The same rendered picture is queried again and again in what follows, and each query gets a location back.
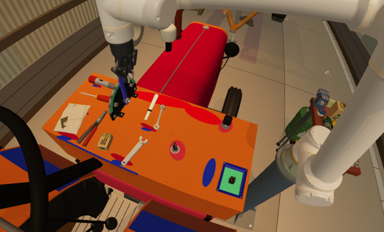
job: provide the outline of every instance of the open-end wrench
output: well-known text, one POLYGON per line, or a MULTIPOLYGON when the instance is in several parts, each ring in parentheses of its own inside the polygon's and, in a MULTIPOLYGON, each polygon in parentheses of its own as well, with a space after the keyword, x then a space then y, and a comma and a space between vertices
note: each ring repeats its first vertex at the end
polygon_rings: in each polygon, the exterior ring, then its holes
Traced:
POLYGON ((158 129, 160 128, 160 126, 159 126, 160 117, 162 116, 162 112, 163 112, 163 110, 164 110, 165 108, 166 108, 165 105, 160 105, 160 114, 158 115, 157 124, 155 124, 155 125, 153 126, 153 128, 154 128, 155 130, 158 130, 158 129))
POLYGON ((132 157, 138 152, 141 147, 148 143, 148 139, 143 141, 143 137, 140 136, 140 141, 133 147, 133 149, 129 152, 129 154, 125 157, 125 159, 121 162, 122 166, 126 166, 126 164, 132 159, 132 157))

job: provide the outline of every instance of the green gas cylinder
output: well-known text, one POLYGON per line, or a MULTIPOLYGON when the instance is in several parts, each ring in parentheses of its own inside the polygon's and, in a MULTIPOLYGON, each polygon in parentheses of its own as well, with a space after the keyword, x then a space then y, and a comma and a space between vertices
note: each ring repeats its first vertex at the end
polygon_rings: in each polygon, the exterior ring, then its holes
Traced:
MULTIPOLYGON (((299 123, 299 121, 305 116, 307 113, 307 110, 310 110, 309 107, 302 107, 295 115, 295 117, 292 119, 292 121, 288 124, 288 126, 285 128, 285 134, 288 134, 293 127, 299 123)), ((291 141, 299 140, 307 131, 308 129, 312 128, 312 116, 309 117, 309 119, 303 124, 303 126, 293 135, 291 141)))

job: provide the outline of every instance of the steering wheel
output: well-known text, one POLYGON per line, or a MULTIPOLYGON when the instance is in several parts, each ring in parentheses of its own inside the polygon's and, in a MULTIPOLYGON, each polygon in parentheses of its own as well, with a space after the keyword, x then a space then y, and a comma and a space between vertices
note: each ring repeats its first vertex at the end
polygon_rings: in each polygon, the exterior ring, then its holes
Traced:
POLYGON ((38 142, 24 120, 2 106, 0 106, 0 122, 14 134, 24 155, 31 190, 29 230, 44 232, 48 225, 48 190, 46 170, 38 142))

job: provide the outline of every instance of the paper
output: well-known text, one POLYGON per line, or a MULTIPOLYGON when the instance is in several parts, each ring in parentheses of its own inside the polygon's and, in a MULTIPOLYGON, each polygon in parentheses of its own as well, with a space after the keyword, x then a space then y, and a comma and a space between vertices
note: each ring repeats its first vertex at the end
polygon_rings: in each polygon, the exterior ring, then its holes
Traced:
POLYGON ((54 128, 56 132, 77 134, 91 106, 70 103, 54 128))

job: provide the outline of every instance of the robotic arm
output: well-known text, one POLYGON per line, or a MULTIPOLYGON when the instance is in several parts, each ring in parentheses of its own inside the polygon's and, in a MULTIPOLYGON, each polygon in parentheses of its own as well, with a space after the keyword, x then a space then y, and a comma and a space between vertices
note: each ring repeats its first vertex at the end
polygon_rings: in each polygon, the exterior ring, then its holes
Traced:
MULTIPOLYGON (((315 126, 308 131, 308 137, 301 138, 292 149, 297 160, 296 198, 301 202, 331 205, 342 174, 384 133, 384 103, 378 101, 384 94, 384 0, 95 1, 105 39, 115 57, 116 65, 112 70, 125 83, 133 78, 137 58, 132 24, 164 30, 170 27, 178 9, 288 14, 345 23, 351 31, 375 37, 378 41, 376 50, 335 129, 329 132, 315 126)), ((170 38, 163 40, 167 43, 174 41, 170 38)), ((256 205, 246 200, 244 210, 256 205)))

